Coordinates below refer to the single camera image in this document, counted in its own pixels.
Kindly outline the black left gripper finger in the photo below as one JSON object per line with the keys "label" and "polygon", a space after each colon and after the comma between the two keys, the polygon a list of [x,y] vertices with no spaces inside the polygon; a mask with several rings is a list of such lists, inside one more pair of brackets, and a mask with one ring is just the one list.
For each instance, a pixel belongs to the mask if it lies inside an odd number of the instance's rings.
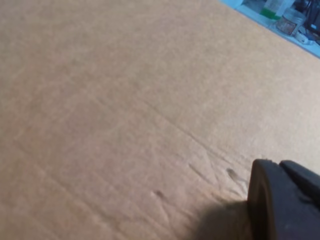
{"label": "black left gripper finger", "polygon": [[292,160],[256,159],[247,209],[255,240],[318,240],[320,176]]}

